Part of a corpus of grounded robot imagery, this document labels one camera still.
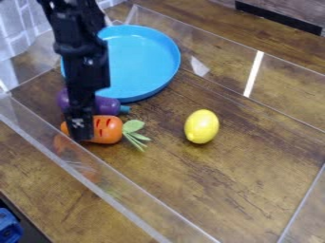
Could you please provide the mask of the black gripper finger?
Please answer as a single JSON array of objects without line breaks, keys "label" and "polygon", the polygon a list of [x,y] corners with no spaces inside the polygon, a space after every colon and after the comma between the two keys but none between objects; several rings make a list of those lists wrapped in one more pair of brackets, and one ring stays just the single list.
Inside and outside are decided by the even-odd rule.
[{"label": "black gripper finger", "polygon": [[94,136],[94,92],[70,89],[68,101],[67,127],[70,136],[75,141],[90,140]]}]

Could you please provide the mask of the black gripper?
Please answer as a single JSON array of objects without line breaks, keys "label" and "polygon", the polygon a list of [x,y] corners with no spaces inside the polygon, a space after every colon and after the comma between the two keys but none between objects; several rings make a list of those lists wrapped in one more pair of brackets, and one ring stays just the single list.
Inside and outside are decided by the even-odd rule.
[{"label": "black gripper", "polygon": [[108,44],[98,36],[106,14],[95,0],[37,0],[55,34],[54,49],[63,57],[70,88],[110,86]]}]

